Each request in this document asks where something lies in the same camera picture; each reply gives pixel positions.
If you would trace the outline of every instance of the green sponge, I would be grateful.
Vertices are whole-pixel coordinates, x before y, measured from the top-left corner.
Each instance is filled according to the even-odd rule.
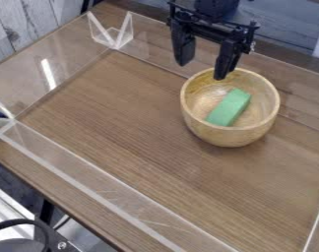
[[[231,126],[249,105],[250,97],[240,89],[231,90],[206,116],[205,121],[218,126]]]

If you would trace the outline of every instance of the wooden bowl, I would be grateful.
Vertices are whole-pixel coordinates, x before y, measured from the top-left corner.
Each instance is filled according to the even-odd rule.
[[[238,88],[252,95],[248,109],[233,127],[215,126],[203,119],[226,93]],[[181,91],[186,124],[194,134],[219,147],[242,147],[257,141],[270,130],[278,115],[280,97],[273,84],[258,74],[236,69],[226,79],[213,79],[213,69],[193,75]]]

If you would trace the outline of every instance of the wooden table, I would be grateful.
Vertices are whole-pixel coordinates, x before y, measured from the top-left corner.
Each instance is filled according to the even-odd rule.
[[[123,13],[111,4],[95,10],[112,21]],[[116,51],[20,121],[238,251],[301,251],[319,212],[319,75],[257,54],[242,65],[282,98],[272,132],[245,148],[217,148],[189,132],[186,79]],[[3,141],[0,163],[118,249],[170,251]]]

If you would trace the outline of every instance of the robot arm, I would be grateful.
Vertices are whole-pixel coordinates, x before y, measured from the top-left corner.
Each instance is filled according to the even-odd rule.
[[[226,21],[226,15],[237,9],[240,0],[195,0],[194,10],[169,2],[171,38],[175,60],[185,66],[195,57],[195,36],[219,46],[214,66],[214,79],[222,80],[236,69],[241,54],[249,54],[254,46],[254,32],[260,28],[254,21],[249,25]]]

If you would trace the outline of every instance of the green block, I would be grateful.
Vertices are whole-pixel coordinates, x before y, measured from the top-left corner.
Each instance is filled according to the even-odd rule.
[[[250,97],[240,89],[231,90],[206,116],[205,121],[218,126],[230,127],[246,109]]]

